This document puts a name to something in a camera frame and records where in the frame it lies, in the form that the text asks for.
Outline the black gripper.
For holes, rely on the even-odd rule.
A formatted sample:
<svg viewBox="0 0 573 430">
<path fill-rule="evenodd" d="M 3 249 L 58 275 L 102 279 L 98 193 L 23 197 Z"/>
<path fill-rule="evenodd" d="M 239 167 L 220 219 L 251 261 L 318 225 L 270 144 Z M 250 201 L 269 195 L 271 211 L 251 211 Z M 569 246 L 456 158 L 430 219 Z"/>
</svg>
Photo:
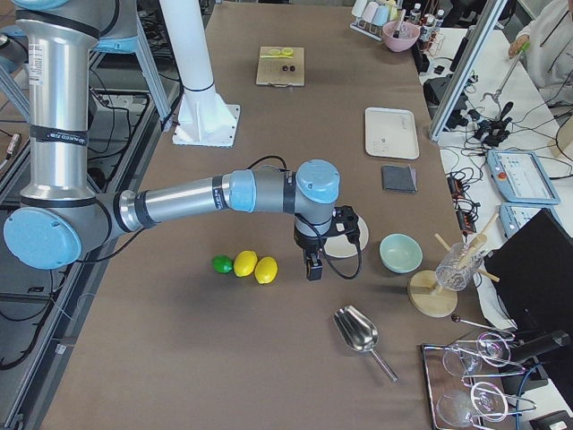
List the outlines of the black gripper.
<svg viewBox="0 0 573 430">
<path fill-rule="evenodd" d="M 295 243 L 303 250 L 306 264 L 306 278 L 309 281 L 320 280 L 322 263 L 320 249 L 322 241 L 318 229 L 312 224 L 295 223 Z"/>
</svg>

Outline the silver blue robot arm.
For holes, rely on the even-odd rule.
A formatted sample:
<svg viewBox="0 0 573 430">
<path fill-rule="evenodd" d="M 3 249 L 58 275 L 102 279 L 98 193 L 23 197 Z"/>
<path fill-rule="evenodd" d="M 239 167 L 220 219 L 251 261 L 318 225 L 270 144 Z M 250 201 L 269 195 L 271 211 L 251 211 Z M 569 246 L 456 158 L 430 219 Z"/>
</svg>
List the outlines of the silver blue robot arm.
<svg viewBox="0 0 573 430">
<path fill-rule="evenodd" d="M 89 54 L 136 39 L 132 1 L 20 1 L 16 21 L 29 41 L 30 183 L 4 223 L 21 262 L 43 270 L 77 262 L 122 234 L 186 216 L 231 209 L 295 216 L 306 277 L 321 276 L 318 252 L 334 224 L 339 174 L 313 159 L 296 171 L 236 170 L 155 191 L 95 193 L 87 183 Z"/>
</svg>

